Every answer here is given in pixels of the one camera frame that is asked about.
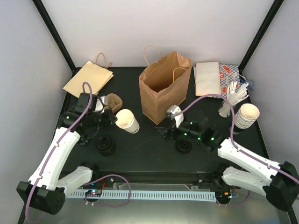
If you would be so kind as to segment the white paper cup black print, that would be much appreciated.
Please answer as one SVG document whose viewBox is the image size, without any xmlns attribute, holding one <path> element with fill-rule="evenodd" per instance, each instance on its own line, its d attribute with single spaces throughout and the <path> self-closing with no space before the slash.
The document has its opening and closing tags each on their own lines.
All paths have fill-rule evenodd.
<svg viewBox="0 0 299 224">
<path fill-rule="evenodd" d="M 140 130 L 140 125 L 134 114 L 129 109 L 119 110 L 116 114 L 115 124 L 130 134 L 136 134 Z"/>
</svg>

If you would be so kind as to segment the brown kraft paper bag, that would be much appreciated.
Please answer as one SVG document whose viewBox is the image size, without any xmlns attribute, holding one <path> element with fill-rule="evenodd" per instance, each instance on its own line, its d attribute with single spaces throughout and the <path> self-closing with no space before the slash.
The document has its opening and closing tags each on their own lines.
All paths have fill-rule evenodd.
<svg viewBox="0 0 299 224">
<path fill-rule="evenodd" d="M 156 125 L 172 105 L 186 99 L 191 70 L 191 59 L 173 51 L 148 64 L 139 76 L 142 112 Z"/>
</svg>

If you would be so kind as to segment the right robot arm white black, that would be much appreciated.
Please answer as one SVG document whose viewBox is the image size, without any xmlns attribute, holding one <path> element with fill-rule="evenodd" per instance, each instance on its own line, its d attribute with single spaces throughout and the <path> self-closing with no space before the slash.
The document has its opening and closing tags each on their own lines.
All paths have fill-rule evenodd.
<svg viewBox="0 0 299 224">
<path fill-rule="evenodd" d="M 299 175 L 294 165 L 285 161 L 283 164 L 271 161 L 244 148 L 229 137 L 212 129 L 208 118 L 201 110 L 193 111 L 184 120 L 182 114 L 175 116 L 179 107 L 168 110 L 172 119 L 168 127 L 156 127 L 166 141 L 171 138 L 184 143 L 175 147 L 182 154 L 189 152 L 190 140 L 195 140 L 203 148 L 223 159 L 242 167 L 238 170 L 232 166 L 213 175 L 214 186 L 226 185 L 245 188 L 266 197 L 267 201 L 281 211 L 288 211 L 299 195 Z"/>
</svg>

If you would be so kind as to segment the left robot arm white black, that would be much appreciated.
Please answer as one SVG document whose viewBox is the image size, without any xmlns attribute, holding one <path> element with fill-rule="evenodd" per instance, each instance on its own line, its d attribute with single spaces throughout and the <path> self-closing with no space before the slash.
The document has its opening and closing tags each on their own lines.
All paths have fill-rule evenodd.
<svg viewBox="0 0 299 224">
<path fill-rule="evenodd" d="M 89 167 L 79 166 L 64 178 L 60 178 L 65 162 L 76 144 L 85 145 L 89 138 L 86 130 L 104 128 L 115 123 L 116 117 L 107 96 L 81 93 L 74 112 L 61 115 L 52 143 L 37 170 L 26 182 L 19 182 L 16 191 L 31 208 L 55 215 L 66 197 L 87 183 L 96 186 L 100 174 Z"/>
</svg>

